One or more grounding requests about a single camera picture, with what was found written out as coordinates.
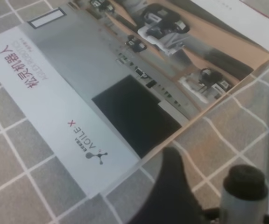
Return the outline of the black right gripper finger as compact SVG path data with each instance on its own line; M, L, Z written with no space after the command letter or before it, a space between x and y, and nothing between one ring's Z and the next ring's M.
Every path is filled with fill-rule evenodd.
M157 180L130 224L212 224L216 208L203 209L184 173L181 154L174 147L163 150Z

